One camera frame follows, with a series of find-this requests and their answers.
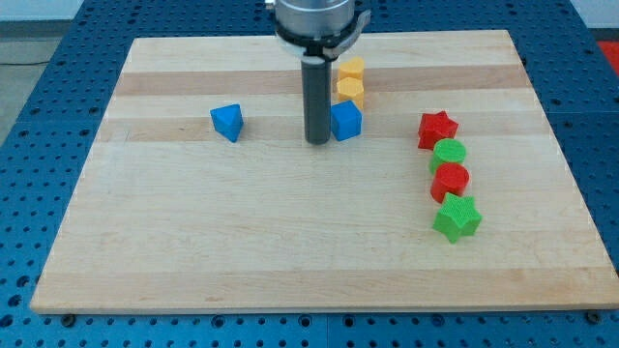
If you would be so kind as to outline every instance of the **blue pegboard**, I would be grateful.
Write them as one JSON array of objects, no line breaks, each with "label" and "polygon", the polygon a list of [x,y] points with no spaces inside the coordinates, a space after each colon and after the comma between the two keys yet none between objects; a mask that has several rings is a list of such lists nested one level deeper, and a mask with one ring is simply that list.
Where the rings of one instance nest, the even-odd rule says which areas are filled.
[{"label": "blue pegboard", "polygon": [[[372,8],[371,32],[508,29],[619,265],[619,81],[568,0],[356,3]],[[272,33],[260,1],[84,2],[0,149],[0,347],[619,347],[619,311],[80,315],[71,326],[28,309],[133,39]]]}]

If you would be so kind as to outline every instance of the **black cable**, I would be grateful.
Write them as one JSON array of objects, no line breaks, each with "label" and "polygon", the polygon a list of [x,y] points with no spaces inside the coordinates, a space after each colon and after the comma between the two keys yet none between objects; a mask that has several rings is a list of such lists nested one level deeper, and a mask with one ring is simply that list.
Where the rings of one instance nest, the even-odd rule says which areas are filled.
[{"label": "black cable", "polygon": [[2,63],[0,62],[0,66],[3,66],[3,67],[34,67],[34,66],[47,64],[47,63],[49,63],[49,61],[34,62],[34,63]]}]

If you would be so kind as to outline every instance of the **green star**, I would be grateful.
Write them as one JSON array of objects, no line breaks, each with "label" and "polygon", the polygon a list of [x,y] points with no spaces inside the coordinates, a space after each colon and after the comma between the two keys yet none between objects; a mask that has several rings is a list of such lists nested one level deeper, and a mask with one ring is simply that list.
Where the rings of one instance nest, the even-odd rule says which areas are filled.
[{"label": "green star", "polygon": [[482,215],[475,209],[474,197],[458,197],[447,192],[432,228],[453,244],[461,236],[473,236],[480,222]]}]

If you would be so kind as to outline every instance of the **red cylinder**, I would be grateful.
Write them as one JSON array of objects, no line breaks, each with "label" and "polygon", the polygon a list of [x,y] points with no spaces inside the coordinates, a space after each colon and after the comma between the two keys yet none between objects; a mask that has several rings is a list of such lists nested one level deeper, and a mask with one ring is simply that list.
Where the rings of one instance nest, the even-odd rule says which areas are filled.
[{"label": "red cylinder", "polygon": [[436,169],[430,194],[435,201],[443,203],[447,192],[462,196],[468,181],[468,170],[461,164],[443,163]]}]

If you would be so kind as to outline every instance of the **toy block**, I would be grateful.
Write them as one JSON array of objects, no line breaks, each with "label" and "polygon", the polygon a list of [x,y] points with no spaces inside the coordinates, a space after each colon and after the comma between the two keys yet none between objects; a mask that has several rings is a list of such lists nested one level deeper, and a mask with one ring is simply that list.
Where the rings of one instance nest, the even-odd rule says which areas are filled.
[{"label": "toy block", "polygon": [[434,175],[434,181],[430,188],[432,198],[438,203],[443,203],[447,192],[462,196],[469,181],[468,170],[458,163],[443,163]]},{"label": "toy block", "polygon": [[338,68],[338,81],[342,81],[347,77],[364,80],[364,68],[366,62],[361,57],[354,57],[349,61],[343,62]]},{"label": "toy block", "polygon": [[482,215],[475,209],[474,197],[458,197],[447,192],[432,228],[454,244],[462,236],[475,235],[481,222]]},{"label": "toy block", "polygon": [[432,150],[437,141],[456,136],[457,123],[450,119],[447,112],[422,115],[422,122],[419,126],[419,147],[420,149]]},{"label": "toy block", "polygon": [[241,105],[232,104],[211,110],[211,118],[215,131],[225,136],[231,142],[236,142],[243,127]]},{"label": "toy block", "polygon": [[361,111],[353,101],[331,106],[331,131],[338,141],[361,134]]},{"label": "toy block", "polygon": [[364,109],[364,83],[357,78],[347,77],[338,81],[338,100],[354,101],[360,110]]},{"label": "toy block", "polygon": [[466,148],[461,142],[445,138],[436,142],[434,145],[434,153],[429,162],[429,172],[434,174],[436,169],[443,163],[460,163],[466,158]]}]

